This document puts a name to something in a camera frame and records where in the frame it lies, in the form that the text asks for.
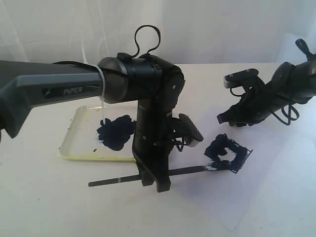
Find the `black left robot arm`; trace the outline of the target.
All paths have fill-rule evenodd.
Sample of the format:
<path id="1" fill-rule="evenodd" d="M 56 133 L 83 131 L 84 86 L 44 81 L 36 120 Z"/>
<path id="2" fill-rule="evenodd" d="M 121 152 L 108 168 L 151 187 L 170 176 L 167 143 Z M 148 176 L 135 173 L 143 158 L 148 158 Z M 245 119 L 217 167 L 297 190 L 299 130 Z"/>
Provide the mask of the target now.
<path id="1" fill-rule="evenodd" d="M 137 101 L 132 153 L 142 184 L 170 189 L 168 157 L 175 144 L 172 111 L 184 87 L 181 69 L 154 55 L 123 53 L 98 65 L 1 61 L 0 128 L 14 138 L 31 109 L 89 97 L 108 104 Z"/>

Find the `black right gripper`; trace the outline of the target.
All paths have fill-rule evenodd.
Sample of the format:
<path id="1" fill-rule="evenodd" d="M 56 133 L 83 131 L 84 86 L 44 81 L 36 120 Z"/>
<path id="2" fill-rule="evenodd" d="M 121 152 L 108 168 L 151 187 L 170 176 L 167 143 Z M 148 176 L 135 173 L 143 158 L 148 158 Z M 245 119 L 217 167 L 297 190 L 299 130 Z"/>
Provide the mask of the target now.
<path id="1" fill-rule="evenodd" d="M 264 121 L 269 117 L 274 92 L 259 91 L 245 93 L 240 101 L 219 114 L 217 120 L 220 124 L 228 123 L 229 126 L 252 126 Z"/>

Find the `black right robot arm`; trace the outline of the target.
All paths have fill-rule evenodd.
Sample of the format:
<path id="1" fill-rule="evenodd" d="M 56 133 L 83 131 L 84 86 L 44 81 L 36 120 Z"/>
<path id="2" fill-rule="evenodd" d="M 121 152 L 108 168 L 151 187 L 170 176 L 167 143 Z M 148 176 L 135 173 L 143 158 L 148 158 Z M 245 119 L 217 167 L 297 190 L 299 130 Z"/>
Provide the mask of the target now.
<path id="1" fill-rule="evenodd" d="M 284 125 L 290 125 L 300 117 L 294 105 L 306 104 L 316 95 L 316 56 L 303 39 L 297 39 L 295 44 L 305 54 L 306 62 L 282 63 L 268 83 L 259 78 L 255 68 L 224 76 L 225 88 L 242 87 L 244 93 L 238 95 L 238 103 L 217 116 L 220 124 L 253 126 L 272 115 Z"/>

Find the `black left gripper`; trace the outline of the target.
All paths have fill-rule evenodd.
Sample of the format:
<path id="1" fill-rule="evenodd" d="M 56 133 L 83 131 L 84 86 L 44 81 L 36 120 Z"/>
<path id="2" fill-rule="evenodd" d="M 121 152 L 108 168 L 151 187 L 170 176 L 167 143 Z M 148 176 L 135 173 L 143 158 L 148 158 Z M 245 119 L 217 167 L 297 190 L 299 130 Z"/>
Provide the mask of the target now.
<path id="1" fill-rule="evenodd" d="M 171 145 L 155 146 L 139 138 L 133 139 L 132 153 L 143 186 L 151 186 L 156 182 L 158 193 L 170 190 L 168 169 L 172 149 Z"/>

